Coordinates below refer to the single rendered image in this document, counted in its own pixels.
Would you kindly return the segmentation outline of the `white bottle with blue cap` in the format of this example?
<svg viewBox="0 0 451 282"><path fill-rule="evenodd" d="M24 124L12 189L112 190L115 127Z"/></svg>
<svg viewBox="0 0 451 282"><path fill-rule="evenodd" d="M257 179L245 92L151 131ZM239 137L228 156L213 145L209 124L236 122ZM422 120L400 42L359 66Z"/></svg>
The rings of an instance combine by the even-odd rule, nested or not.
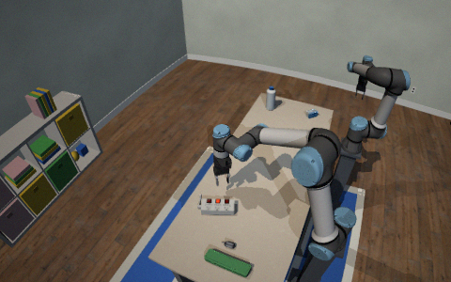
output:
<svg viewBox="0 0 451 282"><path fill-rule="evenodd" d="M276 90L270 86L270 89L267 89L266 109L273 110L275 108L275 95Z"/></svg>

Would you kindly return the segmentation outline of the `white power strip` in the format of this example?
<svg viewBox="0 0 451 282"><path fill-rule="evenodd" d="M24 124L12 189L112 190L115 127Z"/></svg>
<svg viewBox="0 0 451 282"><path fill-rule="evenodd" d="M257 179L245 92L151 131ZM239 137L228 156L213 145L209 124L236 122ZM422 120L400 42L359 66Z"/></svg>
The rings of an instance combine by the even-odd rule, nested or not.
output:
<svg viewBox="0 0 451 282"><path fill-rule="evenodd" d="M198 209L201 214L234 215L234 199L206 199L199 196Z"/></svg>

